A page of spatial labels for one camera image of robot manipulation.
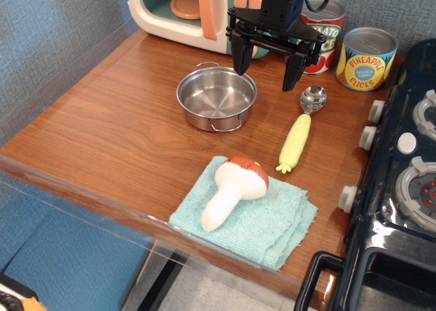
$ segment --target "black handle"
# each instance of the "black handle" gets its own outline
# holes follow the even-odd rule
[[[343,264],[344,260],[334,254],[324,251],[315,253],[295,302],[294,311],[306,311],[309,308],[321,270],[329,269],[339,273],[343,270]]]

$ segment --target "microwave button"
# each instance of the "microwave button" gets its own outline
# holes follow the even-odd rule
[[[250,9],[260,10],[262,6],[262,0],[250,0]]]
[[[248,0],[233,0],[233,3],[237,8],[246,8],[248,6]]]

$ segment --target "blue chair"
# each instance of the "blue chair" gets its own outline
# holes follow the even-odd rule
[[[121,310],[149,255],[149,237],[1,179],[2,272],[35,291],[50,311]]]

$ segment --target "stainless steel pot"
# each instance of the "stainless steel pot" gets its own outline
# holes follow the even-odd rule
[[[216,65],[202,68],[203,65]],[[218,63],[200,63],[178,84],[177,100],[188,122],[209,132],[231,132],[248,119],[258,88],[248,75],[239,76]]]

